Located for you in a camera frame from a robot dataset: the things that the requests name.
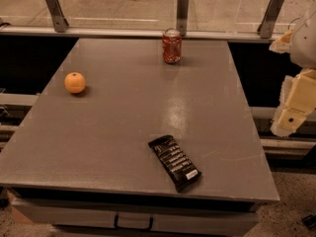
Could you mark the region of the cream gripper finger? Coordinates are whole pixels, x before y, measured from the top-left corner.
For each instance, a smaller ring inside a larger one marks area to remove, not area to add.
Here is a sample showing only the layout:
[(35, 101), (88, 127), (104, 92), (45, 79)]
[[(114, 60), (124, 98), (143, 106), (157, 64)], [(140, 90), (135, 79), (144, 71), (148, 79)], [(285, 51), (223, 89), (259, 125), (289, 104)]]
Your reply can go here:
[(269, 50), (276, 53), (290, 53), (293, 30), (286, 31), (280, 38), (273, 41)]
[(316, 70), (302, 69), (295, 77), (286, 75), (279, 94), (271, 132), (279, 137), (295, 133), (316, 109)]

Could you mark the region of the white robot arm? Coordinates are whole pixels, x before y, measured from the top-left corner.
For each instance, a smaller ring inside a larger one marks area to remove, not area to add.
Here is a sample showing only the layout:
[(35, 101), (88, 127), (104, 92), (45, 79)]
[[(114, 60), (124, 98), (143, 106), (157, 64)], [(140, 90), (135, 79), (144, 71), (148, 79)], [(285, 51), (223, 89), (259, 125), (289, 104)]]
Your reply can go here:
[(313, 3), (293, 30), (275, 40), (269, 50), (288, 53), (290, 61), (302, 68), (284, 77), (271, 132), (279, 137), (295, 133), (316, 109), (316, 4)]

